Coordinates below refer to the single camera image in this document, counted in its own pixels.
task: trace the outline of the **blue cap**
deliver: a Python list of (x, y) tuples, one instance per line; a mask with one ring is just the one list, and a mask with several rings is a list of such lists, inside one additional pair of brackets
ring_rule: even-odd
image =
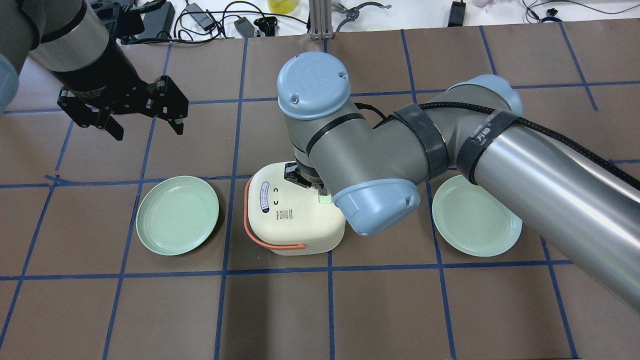
[(18, 73), (7, 58), (0, 54), (0, 117), (18, 92)]
[(356, 233), (375, 235), (417, 208), (420, 195), (409, 180), (380, 179), (342, 189), (333, 203)]
[(520, 95), (511, 88), (509, 81), (506, 81), (504, 78), (501, 78), (497, 75), (480, 75), (469, 81), (465, 81), (463, 83), (455, 84), (450, 87), (448, 90), (453, 89), (456, 86), (460, 85), (477, 85), (483, 88), (487, 88), (492, 92), (498, 94), (504, 102), (509, 105), (511, 111), (516, 113), (517, 115), (523, 115), (524, 112), (522, 110), (522, 100), (520, 99)]
[(349, 99), (347, 69), (333, 55), (312, 51), (291, 58), (278, 75), (278, 105), (287, 116), (320, 119)]

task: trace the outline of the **round plate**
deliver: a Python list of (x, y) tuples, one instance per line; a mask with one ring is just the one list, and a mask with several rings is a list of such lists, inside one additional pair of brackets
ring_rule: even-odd
[(136, 216), (136, 231), (147, 249), (179, 255), (195, 249), (218, 221), (218, 196), (204, 180), (178, 176), (156, 185)]
[(522, 220), (480, 186), (452, 177), (433, 197), (433, 221), (454, 248), (473, 256), (496, 256), (520, 237)]

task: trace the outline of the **light green plate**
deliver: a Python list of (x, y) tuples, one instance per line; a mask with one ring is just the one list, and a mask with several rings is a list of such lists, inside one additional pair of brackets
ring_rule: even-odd
[(433, 221), (454, 248), (473, 256), (496, 256), (520, 237), (522, 220), (480, 186), (452, 177), (433, 197)]
[(136, 231), (142, 244), (156, 254), (184, 254), (211, 234), (218, 213), (218, 196), (211, 185), (193, 176), (173, 177), (142, 200)]

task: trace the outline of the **cream-colored container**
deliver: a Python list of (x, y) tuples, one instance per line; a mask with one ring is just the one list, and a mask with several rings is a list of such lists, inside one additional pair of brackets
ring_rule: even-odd
[(344, 216), (330, 202), (330, 196), (321, 197), (316, 189), (285, 180), (285, 164), (260, 169), (247, 184), (244, 191), (247, 234), (258, 245), (279, 255), (332, 250), (344, 235)]

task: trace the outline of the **label sticker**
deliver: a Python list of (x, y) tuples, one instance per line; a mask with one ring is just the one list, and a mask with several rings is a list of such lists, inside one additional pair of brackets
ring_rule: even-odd
[(269, 182), (265, 181), (262, 183), (262, 188), (260, 188), (260, 209), (262, 209), (262, 212), (265, 214), (269, 212), (268, 191)]
[(293, 220), (293, 209), (276, 211), (276, 220)]

